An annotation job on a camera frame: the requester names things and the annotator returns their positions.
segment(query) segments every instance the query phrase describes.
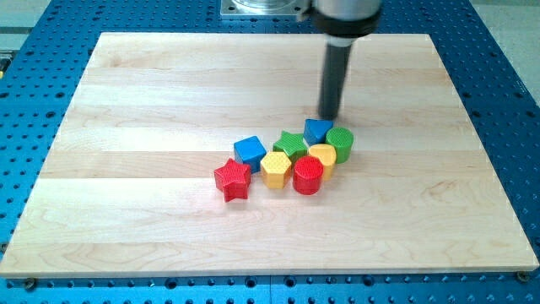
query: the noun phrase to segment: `blue cube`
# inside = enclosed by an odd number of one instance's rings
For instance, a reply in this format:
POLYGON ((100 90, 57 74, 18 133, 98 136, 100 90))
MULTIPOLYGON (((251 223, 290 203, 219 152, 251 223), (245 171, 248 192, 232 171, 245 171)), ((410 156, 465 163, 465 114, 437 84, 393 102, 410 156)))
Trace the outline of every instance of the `blue cube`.
POLYGON ((334 122, 328 120, 306 119, 304 125, 304 139, 308 145, 324 144, 327 132, 333 128, 334 122))
POLYGON ((261 160, 267 151, 257 136, 242 139, 235 143, 235 160, 251 167, 251 173, 261 170, 261 160))

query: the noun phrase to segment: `wooden board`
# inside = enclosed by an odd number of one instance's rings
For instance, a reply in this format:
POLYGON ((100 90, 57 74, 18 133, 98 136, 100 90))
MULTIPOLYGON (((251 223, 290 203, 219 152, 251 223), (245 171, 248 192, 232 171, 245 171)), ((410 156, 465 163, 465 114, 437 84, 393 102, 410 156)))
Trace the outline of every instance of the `wooden board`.
POLYGON ((316 116, 321 35, 103 34, 3 276, 532 270, 538 266, 427 35, 371 35, 336 124, 350 161, 314 196, 225 204, 232 144, 316 116))

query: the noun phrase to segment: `yellow hexagon block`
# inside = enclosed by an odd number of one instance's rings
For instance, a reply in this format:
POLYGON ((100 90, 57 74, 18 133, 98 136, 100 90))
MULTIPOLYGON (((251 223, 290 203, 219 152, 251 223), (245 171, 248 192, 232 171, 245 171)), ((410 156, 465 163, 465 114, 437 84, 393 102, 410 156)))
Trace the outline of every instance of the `yellow hexagon block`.
POLYGON ((261 160, 262 181, 271 189, 283 189, 290 179, 291 166, 284 152, 268 152, 261 160))
POLYGON ((322 172, 322 180, 327 181, 332 177, 334 166, 336 165, 336 150, 330 144, 314 144, 308 150, 310 156, 318 158, 324 172, 322 172))

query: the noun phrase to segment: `red block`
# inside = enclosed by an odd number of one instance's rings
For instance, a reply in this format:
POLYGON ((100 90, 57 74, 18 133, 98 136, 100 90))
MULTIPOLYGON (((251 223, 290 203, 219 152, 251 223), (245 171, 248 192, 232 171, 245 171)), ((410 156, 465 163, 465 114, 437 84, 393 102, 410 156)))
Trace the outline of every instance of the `red block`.
POLYGON ((225 166, 213 171, 213 177, 216 180, 216 187, 224 194, 225 202, 234 198, 247 199, 247 188, 251 183, 249 165, 229 159, 225 166))
POLYGON ((293 187, 304 195, 319 191, 322 183, 323 166, 321 161, 313 156, 304 156, 294 165, 293 187))

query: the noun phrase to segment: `colorful blocks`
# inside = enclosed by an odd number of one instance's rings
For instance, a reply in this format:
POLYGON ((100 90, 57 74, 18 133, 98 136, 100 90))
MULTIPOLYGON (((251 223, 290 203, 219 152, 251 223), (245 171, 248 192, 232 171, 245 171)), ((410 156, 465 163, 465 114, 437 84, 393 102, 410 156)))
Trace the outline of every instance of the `colorful blocks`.
POLYGON ((336 149, 336 164, 348 160, 353 148, 354 136, 347 128, 331 128, 327 133, 327 144, 336 149))
POLYGON ((251 168, 239 164, 233 159, 227 160, 225 166, 213 171, 216 187, 224 194, 225 202, 234 198, 247 198, 247 188, 251 183, 251 168))
POLYGON ((313 156, 304 156, 294 165, 293 187, 298 193, 311 195, 319 191, 322 183, 322 163, 313 156))
POLYGON ((285 131, 281 132, 281 138, 273 145, 273 150, 285 152, 293 165, 300 157, 307 155, 303 134, 292 134, 285 131))
POLYGON ((251 167, 251 173, 257 173, 261 170, 260 163, 267 151, 262 146, 257 136, 242 139, 234 144, 235 160, 241 164, 247 164, 251 167))
POLYGON ((330 144, 314 144, 308 150, 310 156, 316 157, 322 163, 322 180, 328 181, 332 177, 336 165, 336 150, 330 144))
POLYGON ((268 152, 261 160, 262 181, 271 189, 282 189, 290 179, 292 163, 284 152, 268 152))
POLYGON ((324 144, 327 132, 333 126, 333 121, 306 119, 304 125, 304 139, 308 145, 324 144))

